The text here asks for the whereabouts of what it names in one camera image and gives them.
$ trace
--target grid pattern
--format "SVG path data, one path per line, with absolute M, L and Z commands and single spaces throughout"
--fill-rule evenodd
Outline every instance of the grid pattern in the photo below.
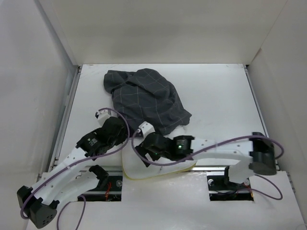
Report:
M 183 108 L 174 85 L 153 69 L 109 70 L 104 87 L 112 94 L 114 109 L 133 130 L 146 121 L 157 132 L 167 135 L 177 126 L 187 125 L 192 116 Z

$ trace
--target yellow edge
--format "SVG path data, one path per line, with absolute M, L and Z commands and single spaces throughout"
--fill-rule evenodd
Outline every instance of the yellow edge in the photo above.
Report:
M 169 172 L 169 173 L 162 174 L 162 175 L 157 175 L 157 176 L 164 176 L 164 175 L 169 175 L 169 174 L 173 174 L 173 173 L 181 173 L 181 172 L 189 171 L 189 170 L 191 170 L 192 168 L 194 168 L 195 165 L 196 165 L 196 163 L 193 164 L 192 166 L 186 168 L 186 169 L 179 170 L 179 171 L 175 171 L 175 172 Z M 157 177 L 157 176 L 151 176 L 151 177 L 147 177 L 147 178 L 143 178 L 143 179 L 133 179 L 133 178 L 129 177 L 129 176 L 126 174 L 125 168 L 124 168 L 124 164 L 123 164 L 123 163 L 121 164 L 121 166 L 122 166 L 122 168 L 123 168 L 123 174 L 125 175 L 125 177 L 127 177 L 128 179 L 133 180 L 133 181 L 146 180 L 146 179 L 150 179 L 150 178 L 153 178 L 153 177 Z

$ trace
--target folded cloth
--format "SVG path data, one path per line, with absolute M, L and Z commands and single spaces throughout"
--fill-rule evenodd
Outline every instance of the folded cloth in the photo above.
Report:
M 134 131 L 146 121 L 156 132 L 167 135 L 177 126 L 187 125 L 192 116 L 183 108 L 174 85 L 153 69 L 109 70 L 104 87 L 112 94 L 114 109 Z

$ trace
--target gray wall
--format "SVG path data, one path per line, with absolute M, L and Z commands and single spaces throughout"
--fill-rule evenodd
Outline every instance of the gray wall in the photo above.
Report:
M 0 0 L 0 229 L 21 230 L 16 192 L 44 168 L 72 79 L 34 0 Z
M 270 137 L 285 146 L 279 160 L 290 172 L 307 220 L 307 1 L 289 0 L 249 66 Z

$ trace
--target plaid cloth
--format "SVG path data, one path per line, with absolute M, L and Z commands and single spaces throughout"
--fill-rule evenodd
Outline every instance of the plaid cloth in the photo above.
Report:
M 153 69 L 109 70 L 104 87 L 112 94 L 114 109 L 133 130 L 146 121 L 156 132 L 167 135 L 177 126 L 187 125 L 192 116 L 183 108 L 174 85 Z

